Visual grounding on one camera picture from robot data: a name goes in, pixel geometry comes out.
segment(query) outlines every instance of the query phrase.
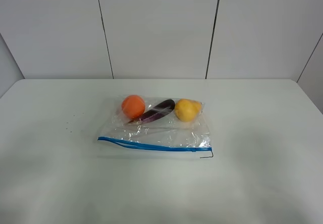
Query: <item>orange fruit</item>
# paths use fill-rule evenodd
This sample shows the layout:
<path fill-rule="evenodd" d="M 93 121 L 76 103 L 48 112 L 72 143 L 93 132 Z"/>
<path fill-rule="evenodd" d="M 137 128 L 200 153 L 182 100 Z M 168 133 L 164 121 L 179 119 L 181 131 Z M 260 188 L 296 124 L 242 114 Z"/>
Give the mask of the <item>orange fruit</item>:
<path fill-rule="evenodd" d="M 142 115 L 146 109 L 145 101 L 138 95 L 129 95 L 121 105 L 123 113 L 130 119 Z"/>

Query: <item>plastic bag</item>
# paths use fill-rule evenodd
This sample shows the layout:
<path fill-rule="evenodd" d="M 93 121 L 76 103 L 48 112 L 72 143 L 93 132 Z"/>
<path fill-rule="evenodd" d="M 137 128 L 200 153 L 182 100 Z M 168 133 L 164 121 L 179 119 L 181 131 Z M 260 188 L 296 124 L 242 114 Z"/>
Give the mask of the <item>plastic bag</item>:
<path fill-rule="evenodd" d="M 98 140 L 117 145 L 156 151 L 212 151 L 210 133 L 202 110 L 204 103 L 186 99 L 169 99 L 133 95 L 132 102 L 126 96 L 115 100 L 110 119 L 104 125 Z M 196 116 L 179 115 L 180 107 L 194 102 L 199 107 Z"/>

